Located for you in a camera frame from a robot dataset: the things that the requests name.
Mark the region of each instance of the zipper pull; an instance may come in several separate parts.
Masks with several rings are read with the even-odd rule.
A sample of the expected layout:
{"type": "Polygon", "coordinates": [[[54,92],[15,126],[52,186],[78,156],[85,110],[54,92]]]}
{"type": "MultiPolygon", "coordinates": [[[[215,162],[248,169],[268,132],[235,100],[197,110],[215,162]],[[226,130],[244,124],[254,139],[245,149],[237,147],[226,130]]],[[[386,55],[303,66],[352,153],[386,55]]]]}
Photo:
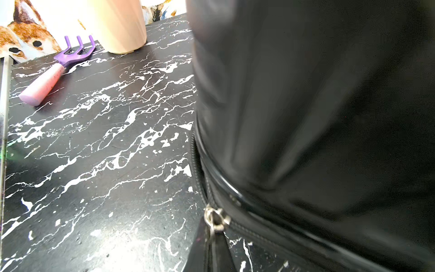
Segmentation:
{"type": "Polygon", "coordinates": [[[209,227],[208,269],[210,272],[236,271],[224,230],[231,223],[231,217],[221,208],[205,207],[204,221],[209,227]]]}
{"type": "Polygon", "coordinates": [[[223,209],[205,207],[183,272],[236,271],[224,230],[231,222],[223,209]]]}
{"type": "Polygon", "coordinates": [[[231,223],[231,217],[229,217],[222,208],[214,209],[207,204],[204,209],[204,221],[210,228],[210,238],[215,233],[223,233],[231,223]]]}

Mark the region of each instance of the pink handle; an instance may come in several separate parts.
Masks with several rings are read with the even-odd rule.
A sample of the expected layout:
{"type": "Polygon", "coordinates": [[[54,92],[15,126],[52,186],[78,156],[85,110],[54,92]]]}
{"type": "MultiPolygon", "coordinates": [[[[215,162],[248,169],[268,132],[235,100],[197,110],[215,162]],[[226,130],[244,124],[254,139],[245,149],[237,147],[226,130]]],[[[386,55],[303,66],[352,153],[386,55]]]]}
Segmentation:
{"type": "Polygon", "coordinates": [[[34,82],[32,82],[21,94],[18,96],[21,101],[31,106],[41,104],[42,100],[54,87],[59,80],[60,75],[65,71],[60,63],[54,64],[42,75],[40,75],[34,82]]]}

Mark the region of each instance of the purple tines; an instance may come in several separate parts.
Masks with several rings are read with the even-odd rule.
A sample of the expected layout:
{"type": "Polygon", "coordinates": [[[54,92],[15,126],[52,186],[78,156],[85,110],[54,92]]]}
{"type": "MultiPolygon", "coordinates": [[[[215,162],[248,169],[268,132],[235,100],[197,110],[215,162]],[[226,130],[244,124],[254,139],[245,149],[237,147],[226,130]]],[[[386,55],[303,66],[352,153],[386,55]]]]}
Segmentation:
{"type": "Polygon", "coordinates": [[[77,40],[79,41],[79,49],[72,54],[66,54],[71,49],[70,39],[68,36],[65,36],[65,41],[67,42],[68,48],[54,56],[54,59],[59,61],[63,67],[68,66],[69,64],[73,64],[76,62],[84,61],[87,57],[92,54],[92,51],[95,49],[95,42],[91,35],[89,35],[90,43],[92,44],[92,48],[89,49],[85,54],[79,55],[79,53],[83,50],[83,43],[81,41],[80,36],[77,36],[77,40]]]}

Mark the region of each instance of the black and white marble table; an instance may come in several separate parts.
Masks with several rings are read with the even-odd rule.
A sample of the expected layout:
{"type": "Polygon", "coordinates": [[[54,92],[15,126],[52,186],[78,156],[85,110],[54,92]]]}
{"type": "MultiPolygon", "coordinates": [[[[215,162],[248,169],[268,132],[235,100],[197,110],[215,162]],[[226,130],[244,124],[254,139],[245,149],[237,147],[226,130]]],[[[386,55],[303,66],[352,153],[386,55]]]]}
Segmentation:
{"type": "MultiPolygon", "coordinates": [[[[14,66],[1,272],[181,271],[204,205],[188,138],[196,88],[181,15],[147,26],[148,43],[97,46],[39,107],[18,94],[54,63],[14,66]]],[[[296,271],[228,233],[238,271],[296,271]]]]}

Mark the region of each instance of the black leather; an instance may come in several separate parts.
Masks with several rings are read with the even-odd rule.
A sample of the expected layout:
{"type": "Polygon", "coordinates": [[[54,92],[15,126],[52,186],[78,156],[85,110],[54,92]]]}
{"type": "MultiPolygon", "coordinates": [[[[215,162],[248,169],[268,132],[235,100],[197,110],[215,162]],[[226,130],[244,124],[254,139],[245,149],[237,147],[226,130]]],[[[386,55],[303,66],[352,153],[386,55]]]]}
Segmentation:
{"type": "Polygon", "coordinates": [[[201,217],[183,272],[235,271],[227,240],[223,233],[210,238],[209,227],[201,217]]]}
{"type": "Polygon", "coordinates": [[[434,6],[187,0],[216,168],[333,243],[433,269],[434,6]]]}

